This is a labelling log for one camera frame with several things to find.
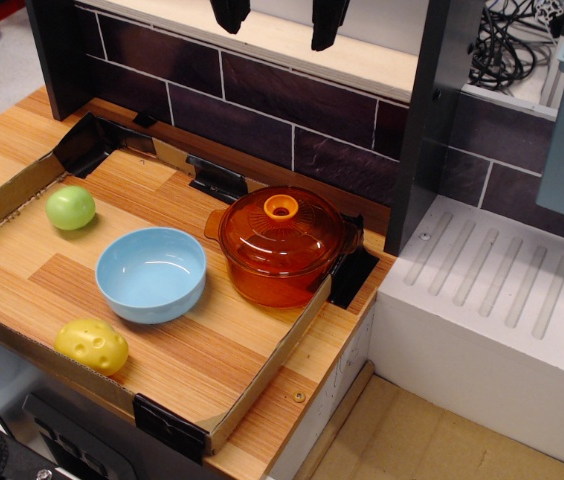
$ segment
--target orange pot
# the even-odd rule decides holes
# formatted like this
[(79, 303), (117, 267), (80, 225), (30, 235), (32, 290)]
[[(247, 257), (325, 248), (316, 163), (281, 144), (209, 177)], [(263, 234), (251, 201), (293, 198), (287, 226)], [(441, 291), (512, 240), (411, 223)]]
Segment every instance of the orange pot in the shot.
[(362, 230), (326, 199), (297, 187), (267, 187), (216, 210), (205, 235), (218, 241), (235, 288), (260, 305), (291, 308), (309, 302)]

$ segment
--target lid knob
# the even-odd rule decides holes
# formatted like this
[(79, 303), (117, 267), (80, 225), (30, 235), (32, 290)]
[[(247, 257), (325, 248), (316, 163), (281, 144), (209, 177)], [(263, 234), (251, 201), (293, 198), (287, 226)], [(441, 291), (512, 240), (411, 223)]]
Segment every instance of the lid knob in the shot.
[(291, 220), (298, 208), (297, 200), (290, 195), (272, 195), (264, 202), (264, 212), (276, 222)]

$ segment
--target light blue bowl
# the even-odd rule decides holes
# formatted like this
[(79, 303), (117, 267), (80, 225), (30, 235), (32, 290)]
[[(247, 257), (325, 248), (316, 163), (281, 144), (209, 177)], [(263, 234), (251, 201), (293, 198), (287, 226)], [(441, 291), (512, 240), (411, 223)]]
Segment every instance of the light blue bowl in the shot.
[(111, 309), (145, 324), (184, 315), (202, 295), (205, 279), (204, 249), (173, 228), (128, 233), (102, 252), (95, 267), (95, 280)]

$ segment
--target toy apple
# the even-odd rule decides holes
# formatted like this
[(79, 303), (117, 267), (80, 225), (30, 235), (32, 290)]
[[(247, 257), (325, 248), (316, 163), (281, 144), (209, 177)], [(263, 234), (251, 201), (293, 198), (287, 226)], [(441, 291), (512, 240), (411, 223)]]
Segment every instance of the toy apple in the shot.
[(95, 201), (83, 187), (63, 187), (46, 201), (46, 216), (60, 230), (77, 230), (95, 216)]

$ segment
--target dark brick tile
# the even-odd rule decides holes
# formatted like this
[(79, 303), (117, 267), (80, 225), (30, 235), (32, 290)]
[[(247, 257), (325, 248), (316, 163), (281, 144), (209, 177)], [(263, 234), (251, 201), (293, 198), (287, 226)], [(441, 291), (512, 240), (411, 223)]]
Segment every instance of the dark brick tile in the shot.
[(100, 38), (100, 30), (95, 13), (76, 9), (82, 39), (84, 45), (84, 53), (93, 55), (94, 57), (104, 58), (104, 47)]
[(222, 95), (214, 48), (100, 15), (108, 60), (215, 96)]
[(300, 128), (295, 129), (295, 171), (390, 206), (398, 162)]
[(540, 178), (494, 164), (482, 208), (564, 237), (564, 215), (540, 207)]
[(96, 97), (171, 123), (166, 82), (93, 58), (89, 67)]
[(541, 173), (553, 126), (550, 120), (460, 95), (450, 145)]
[(291, 126), (185, 88), (169, 85), (176, 127), (291, 168)]
[(382, 101), (379, 103), (373, 146), (376, 152), (396, 160), (400, 158), (408, 113), (409, 107), (406, 105), (400, 106)]
[(488, 171), (487, 160), (449, 148), (439, 193), (477, 207)]
[(372, 147), (375, 99), (235, 55), (222, 68), (227, 101)]

